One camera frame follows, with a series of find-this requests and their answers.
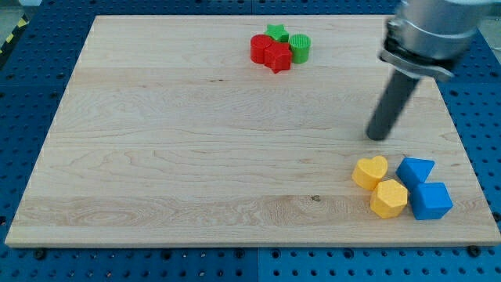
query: green block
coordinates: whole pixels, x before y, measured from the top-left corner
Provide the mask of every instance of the green block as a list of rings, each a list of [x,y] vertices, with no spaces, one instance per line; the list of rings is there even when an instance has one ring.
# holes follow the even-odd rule
[[[304,63],[308,60],[312,41],[304,34],[294,34],[289,39],[292,51],[292,63]]]
[[[277,24],[277,25],[269,24],[265,34],[278,42],[289,41],[289,33],[285,30],[283,24]]]

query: blue pegboard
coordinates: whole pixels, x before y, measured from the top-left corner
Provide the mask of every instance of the blue pegboard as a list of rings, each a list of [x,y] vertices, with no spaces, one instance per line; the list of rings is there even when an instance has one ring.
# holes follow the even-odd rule
[[[500,246],[470,251],[466,248],[37,251],[13,250],[3,244],[95,15],[391,14],[398,2],[43,1],[0,71],[0,281],[501,280]],[[501,66],[478,34],[456,66],[456,78],[439,84],[498,220],[501,220],[500,70]]]

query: toy block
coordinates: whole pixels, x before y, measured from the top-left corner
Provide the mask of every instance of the toy block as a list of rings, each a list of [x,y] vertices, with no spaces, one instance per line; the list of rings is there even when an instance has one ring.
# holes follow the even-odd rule
[[[372,191],[386,175],[387,170],[388,162],[385,157],[363,158],[357,162],[351,178],[358,186]]]
[[[273,42],[268,35],[258,34],[250,39],[250,59],[255,63],[265,63],[265,49]]]
[[[370,209],[382,219],[400,215],[407,205],[407,189],[393,179],[377,184],[370,197]]]
[[[265,34],[278,42],[289,41],[289,33],[285,30],[283,24],[277,24],[277,25],[269,24],[266,28]]]
[[[304,34],[295,34],[289,38],[292,63],[304,63],[308,60],[312,41]]]
[[[410,194],[417,220],[441,219],[453,206],[444,183],[420,183]]]
[[[265,66],[272,69],[273,73],[290,69],[292,52],[289,50],[289,43],[272,42],[265,49]]]
[[[434,165],[434,161],[405,157],[397,168],[397,176],[412,193],[418,184],[426,181]]]

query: wood grain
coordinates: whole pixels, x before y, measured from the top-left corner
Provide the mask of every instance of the wood grain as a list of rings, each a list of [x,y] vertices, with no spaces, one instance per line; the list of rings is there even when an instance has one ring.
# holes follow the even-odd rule
[[[280,22],[310,60],[272,74],[249,40]],[[364,128],[391,68],[382,16],[97,16],[10,228],[11,247],[457,246],[501,241],[434,81],[391,138]],[[436,161],[454,208],[382,220],[362,157]]]

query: blue cube block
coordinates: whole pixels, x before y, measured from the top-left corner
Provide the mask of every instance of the blue cube block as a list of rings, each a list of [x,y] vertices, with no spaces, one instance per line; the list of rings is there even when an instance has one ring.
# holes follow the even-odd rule
[[[397,168],[397,176],[412,193],[418,184],[426,181],[434,166],[434,161],[405,157]]]
[[[441,219],[452,208],[452,200],[444,183],[418,184],[410,194],[410,204],[418,220]]]

